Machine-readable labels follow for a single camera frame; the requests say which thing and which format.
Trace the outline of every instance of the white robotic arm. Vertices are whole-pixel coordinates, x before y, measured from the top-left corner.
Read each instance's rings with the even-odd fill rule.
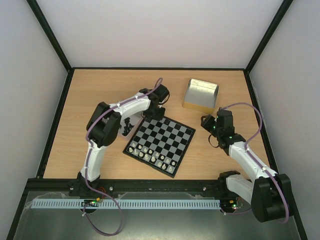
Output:
[[[138,92],[133,97],[136,98],[134,101],[129,101],[127,104],[122,105],[117,108],[115,108],[113,111],[120,114],[120,122],[121,120],[124,120],[138,112],[145,111],[149,108],[151,100],[148,98],[148,96],[144,96],[141,98],[138,98],[139,96],[144,95],[141,92]],[[115,107],[118,103],[110,104],[109,107]],[[108,119],[103,118],[102,122],[105,124],[108,124]],[[104,159],[105,153],[107,151],[108,146],[100,146],[98,147],[97,143],[93,142],[93,147],[90,143],[88,143],[88,151],[86,153],[85,159],[87,159],[88,154],[90,152],[90,149],[92,148],[92,151],[89,156],[89,163],[87,166],[87,179],[90,182],[93,182],[100,176],[100,168],[102,161]],[[86,172],[86,161],[84,162],[83,168],[81,169],[81,175],[84,176]]]
[[[80,171],[82,177],[86,176],[91,183],[100,177],[100,168],[108,146],[116,139],[121,120],[143,112],[147,118],[161,120],[165,114],[162,104],[169,95],[168,89],[160,84],[151,94],[144,88],[122,102],[105,104],[101,102],[96,107],[88,125],[89,127],[107,110],[110,113],[98,121],[88,135],[90,140],[83,168]]]
[[[277,172],[261,161],[250,148],[246,151],[245,143],[243,141],[235,142],[229,146],[229,156],[240,164],[251,181],[248,181],[240,174],[231,175],[226,178],[227,188],[231,192],[241,196],[248,203],[251,203],[255,180],[259,178],[268,178],[269,176],[264,172],[265,170],[261,169],[261,167],[252,160],[247,152],[250,152],[272,176],[275,176]]]
[[[252,212],[260,222],[287,216],[286,211],[293,209],[290,179],[261,161],[246,140],[235,133],[232,112],[219,109],[216,118],[203,116],[201,126],[217,138],[218,146],[239,163],[250,178],[245,179],[237,171],[223,172],[219,177],[223,185],[221,191],[234,192],[251,204]]]

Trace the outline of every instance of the wire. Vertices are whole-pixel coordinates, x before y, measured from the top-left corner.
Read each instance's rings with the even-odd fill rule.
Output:
[[[219,137],[219,132],[220,132],[221,129],[222,129],[222,128],[218,127],[218,129],[217,129],[217,131],[216,131],[216,137],[217,137],[217,138]],[[211,133],[211,134],[209,135],[209,137],[208,137],[208,142],[209,142],[209,144],[210,144],[212,147],[214,147],[215,149],[217,149],[217,148],[219,147],[219,143],[218,143],[217,146],[213,146],[213,145],[211,144],[211,142],[210,142],[211,136],[213,136],[212,133]]]
[[[247,214],[250,213],[252,211],[252,209],[248,209],[245,211],[241,211],[241,212],[225,212],[222,208],[220,209],[220,211],[224,214],[224,215],[240,215],[240,214]]]
[[[101,192],[103,192],[105,194],[107,193],[106,189],[103,186],[98,187],[97,190],[101,190]]]
[[[213,136],[212,134],[209,135],[209,137],[208,137],[208,142],[209,142],[209,144],[210,144],[212,147],[214,147],[215,149],[217,149],[217,148],[219,147],[219,144],[218,144],[217,146],[213,146],[213,145],[211,144],[211,142],[210,142],[210,138],[211,138],[212,136]]]
[[[116,108],[118,108],[118,107],[120,107],[120,106],[123,106],[123,105],[125,105],[125,104],[127,104],[127,103],[129,103],[129,102],[131,102],[131,101],[136,101],[136,100],[138,100],[138,99],[141,99],[141,98],[144,98],[144,97],[148,96],[149,94],[151,94],[153,91],[155,91],[155,90],[159,87],[159,85],[162,83],[162,81],[163,81],[163,78],[160,77],[160,78],[156,81],[154,89],[148,91],[146,94],[143,94],[143,95],[140,95],[140,96],[137,96],[137,97],[134,96],[134,97],[132,97],[132,98],[129,98],[129,99],[127,99],[127,100],[124,100],[124,101],[122,101],[122,102],[119,102],[119,104],[116,105],[116,106],[114,106],[114,107],[109,108],[107,111],[105,111],[104,113],[102,113],[102,114],[92,123],[92,125],[89,127],[89,129],[88,129],[88,131],[87,131],[87,133],[86,133],[86,135],[85,135],[85,139],[86,139],[87,142],[90,144],[90,149],[89,149],[88,154],[87,154],[87,156],[86,156],[85,165],[84,165],[84,167],[85,167],[85,174],[84,174],[85,184],[86,184],[86,186],[87,186],[90,190],[92,190],[92,191],[94,191],[94,192],[96,192],[96,193],[98,193],[98,194],[101,194],[101,195],[103,195],[103,196],[111,199],[111,200],[115,203],[115,205],[117,206],[117,208],[119,209],[119,213],[120,213],[120,217],[121,217],[121,219],[120,219],[120,224],[119,224],[118,229],[117,229],[114,233],[106,233],[106,232],[103,232],[103,231],[99,230],[99,229],[91,222],[90,218],[89,218],[88,215],[86,214],[86,207],[87,207],[88,205],[87,205],[87,204],[84,205],[83,210],[82,210],[82,212],[83,212],[82,216],[85,216],[86,219],[88,220],[90,226],[91,226],[97,233],[99,233],[99,234],[101,234],[101,235],[103,235],[103,236],[111,237],[111,236],[115,236],[115,235],[117,235],[118,233],[120,233],[121,228],[122,228],[122,226],[123,226],[123,224],[124,224],[124,215],[123,215],[123,212],[122,212],[122,209],[121,209],[120,205],[118,204],[118,202],[117,202],[113,197],[109,196],[108,194],[106,194],[106,193],[104,193],[104,192],[102,192],[102,191],[99,191],[99,190],[97,190],[97,189],[94,189],[93,187],[90,186],[90,184],[89,184],[89,182],[88,182],[88,165],[89,165],[89,159],[90,159],[90,156],[91,156],[93,147],[94,147],[94,143],[89,139],[89,134],[90,134],[90,132],[92,131],[92,129],[95,127],[95,125],[96,125],[105,115],[107,115],[109,112],[111,112],[112,110],[114,110],[114,109],[116,109]]]
[[[222,110],[228,109],[228,108],[233,107],[233,106],[236,106],[236,105],[247,105],[247,106],[253,108],[254,111],[255,111],[255,112],[258,114],[258,116],[259,116],[259,129],[258,129],[258,131],[257,131],[252,137],[250,137],[250,138],[245,142],[245,144],[244,144],[244,149],[245,149],[245,152],[248,153],[248,155],[252,158],[252,160],[253,160],[261,169],[263,169],[264,166],[251,154],[250,151],[248,151],[248,150],[249,150],[249,148],[248,148],[248,143],[249,143],[252,139],[254,139],[254,138],[260,133],[260,131],[261,131],[262,124],[263,124],[261,113],[259,112],[259,110],[258,110],[256,107],[254,107],[253,105],[251,105],[251,104],[249,104],[249,103],[247,103],[247,102],[236,102],[236,103],[233,103],[233,104],[231,104],[231,105],[229,105],[229,106],[223,107]],[[285,211],[284,220],[280,220],[279,222],[285,224],[285,223],[287,223],[288,220],[289,220],[289,207],[288,207],[287,201],[286,201],[286,199],[285,199],[284,193],[282,192],[282,190],[281,190],[280,186],[278,185],[278,183],[277,183],[276,179],[274,178],[274,176],[272,176],[271,173],[270,173],[268,170],[264,170],[264,172],[269,176],[269,178],[272,180],[272,182],[274,183],[276,189],[277,189],[278,192],[279,192],[280,198],[281,198],[281,200],[282,200],[282,202],[283,202],[283,205],[284,205],[284,211]]]
[[[239,198],[238,198],[238,201],[239,201],[239,200],[241,201],[242,204],[245,204],[245,203],[244,203],[244,200],[242,199],[242,197],[239,197]]]

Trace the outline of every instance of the wooden surface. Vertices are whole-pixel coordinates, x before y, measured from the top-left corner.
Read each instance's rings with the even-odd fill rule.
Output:
[[[220,148],[208,143],[209,133],[200,126],[202,112],[182,107],[191,78],[219,85],[214,116],[219,107],[236,102],[251,103],[242,71],[203,70],[96,70],[76,69],[53,142],[44,178],[74,179],[83,167],[88,143],[86,125],[100,102],[116,103],[133,96],[143,88],[151,89],[159,77],[170,91],[165,115],[196,129],[194,137],[174,179],[217,179],[225,171],[244,173],[240,165]],[[234,106],[234,126],[245,139],[258,129],[254,111],[247,106]],[[128,140],[118,136],[107,150],[101,167],[102,179],[171,179],[122,153]],[[268,164],[265,148],[258,135],[251,143],[253,151]]]

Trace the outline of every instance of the black frame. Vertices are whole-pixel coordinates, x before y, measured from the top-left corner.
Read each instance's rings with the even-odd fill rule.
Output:
[[[19,223],[20,216],[22,214],[24,205],[29,191],[42,191],[42,192],[67,192],[69,189],[67,183],[74,179],[43,179],[43,175],[47,166],[48,158],[50,151],[53,145],[53,141],[58,129],[60,117],[66,102],[68,95],[69,87],[73,78],[74,71],[76,69],[106,69],[106,70],[198,70],[198,71],[243,71],[248,91],[252,104],[259,110],[259,105],[257,97],[254,92],[252,81],[250,79],[250,72],[253,69],[254,65],[258,61],[263,50],[267,46],[269,40],[271,39],[273,33],[280,24],[285,13],[289,9],[293,0],[284,0],[275,14],[272,22],[270,23],[266,33],[264,34],[260,44],[255,50],[251,60],[249,61],[247,67],[243,68],[184,68],[184,67],[71,67],[68,62],[67,57],[65,56],[57,38],[55,37],[49,23],[47,22],[43,12],[41,11],[36,0],[26,0],[32,9],[35,17],[38,19],[43,31],[47,35],[49,41],[51,42],[54,50],[56,51],[58,57],[60,58],[62,64],[64,65],[66,71],[68,72],[65,84],[62,90],[62,94],[58,103],[57,110],[54,115],[52,126],[49,132],[49,136],[43,151],[43,155],[40,161],[40,165],[37,171],[36,178],[28,179],[25,189],[22,193],[21,200],[19,202],[17,211],[15,213],[12,225],[7,236],[7,240],[11,240],[15,236],[16,228]],[[266,155],[270,164],[270,167],[275,171],[278,171],[277,164],[271,149],[269,138],[266,132],[265,125],[263,124],[261,129],[261,137],[265,147]],[[228,200],[235,197],[235,195],[229,192],[226,195],[223,195],[218,191],[218,180],[116,180],[116,179],[101,179],[102,185],[106,186],[108,193],[110,195],[116,195],[124,192],[130,191],[149,191],[149,188],[157,189],[157,192],[188,192],[190,194],[199,194],[206,197],[215,197],[220,200]],[[113,191],[109,191],[108,187],[113,187]],[[294,202],[294,220],[302,240],[307,239],[307,235],[300,218],[296,202]]]

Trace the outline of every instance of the black chess piece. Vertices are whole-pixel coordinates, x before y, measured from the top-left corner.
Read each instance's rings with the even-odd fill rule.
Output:
[[[123,133],[122,133],[122,135],[123,135],[123,136],[127,136],[127,135],[130,133],[130,131],[134,128],[134,125],[132,125],[132,124],[130,123],[130,117],[127,117],[127,118],[124,120],[124,124],[125,124],[125,126],[124,126],[124,128],[123,128]]]

